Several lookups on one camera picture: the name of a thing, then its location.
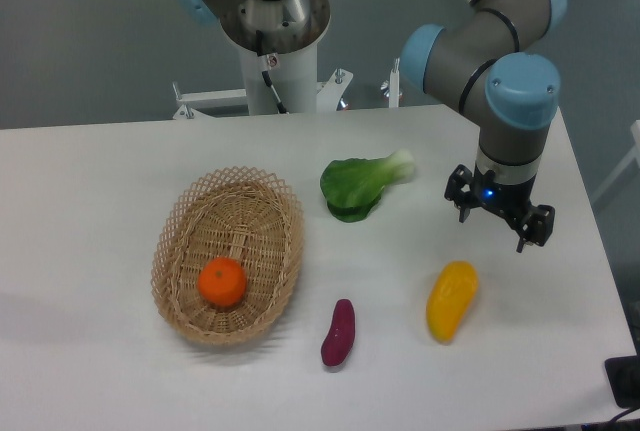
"yellow bell pepper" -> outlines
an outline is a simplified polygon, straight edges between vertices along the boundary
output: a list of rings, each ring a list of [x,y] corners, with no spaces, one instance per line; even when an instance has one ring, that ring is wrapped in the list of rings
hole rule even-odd
[[[427,324],[436,340],[453,339],[477,290],[478,275],[471,264],[452,261],[445,266],[427,302]]]

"purple sweet potato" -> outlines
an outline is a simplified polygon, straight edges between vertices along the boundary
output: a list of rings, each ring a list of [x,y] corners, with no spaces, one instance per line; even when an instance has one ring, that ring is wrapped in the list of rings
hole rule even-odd
[[[356,313],[348,299],[341,299],[333,310],[329,333],[320,354],[325,366],[339,366],[347,359],[356,339]]]

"plastic vegetable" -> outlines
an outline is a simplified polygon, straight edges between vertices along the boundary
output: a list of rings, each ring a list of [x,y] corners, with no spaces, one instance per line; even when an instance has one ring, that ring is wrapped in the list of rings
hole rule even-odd
[[[235,259],[218,257],[204,267],[197,288],[204,299],[220,307],[229,307],[242,299],[247,277]]]
[[[427,324],[435,339],[453,339],[477,290],[478,275],[471,264],[452,261],[445,266],[427,302]]]
[[[329,333],[320,354],[325,366],[339,366],[347,359],[356,339],[356,313],[348,299],[341,299],[333,310]]]
[[[414,170],[413,156],[406,149],[386,158],[332,161],[320,177],[320,189],[331,214],[352,223],[367,217],[385,186],[410,178]]]

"bok choy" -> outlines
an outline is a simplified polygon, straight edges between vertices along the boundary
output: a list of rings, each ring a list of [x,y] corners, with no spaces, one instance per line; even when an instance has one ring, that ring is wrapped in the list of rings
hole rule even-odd
[[[382,198],[385,186],[409,179],[415,171],[413,156],[400,149],[386,158],[351,158],[332,161],[320,177],[327,207],[340,221],[365,219]]]

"basket rim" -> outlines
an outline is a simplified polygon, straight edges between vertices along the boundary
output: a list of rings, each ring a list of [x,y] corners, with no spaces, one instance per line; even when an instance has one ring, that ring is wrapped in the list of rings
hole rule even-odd
[[[232,179],[216,185],[215,180],[221,177]],[[229,332],[201,329],[191,322],[191,318],[180,307],[177,293],[181,288],[180,283],[177,282],[176,267],[183,262],[189,237],[197,229],[198,222],[206,216],[207,211],[224,201],[225,193],[229,190],[255,188],[256,184],[272,194],[271,199],[265,198],[266,202],[270,203],[273,199],[278,201],[278,206],[274,209],[280,214],[287,234],[284,261],[278,272],[278,280],[273,286],[266,308],[261,309],[252,323]],[[234,198],[246,199],[246,196],[240,195]],[[160,235],[152,270],[153,296],[159,313],[180,334],[191,341],[207,344],[237,344],[259,336],[282,314],[293,293],[302,265],[303,231],[302,204],[293,193],[291,186],[278,178],[275,173],[249,167],[223,168],[214,173],[207,173],[180,195]]]

